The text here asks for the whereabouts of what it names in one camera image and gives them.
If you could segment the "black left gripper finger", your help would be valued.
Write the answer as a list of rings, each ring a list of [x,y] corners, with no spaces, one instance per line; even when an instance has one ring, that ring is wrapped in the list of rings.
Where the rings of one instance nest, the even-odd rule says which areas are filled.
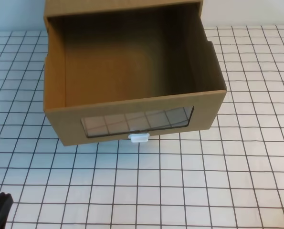
[[[13,205],[13,198],[11,194],[0,193],[0,229],[6,226],[7,218],[11,207]]]

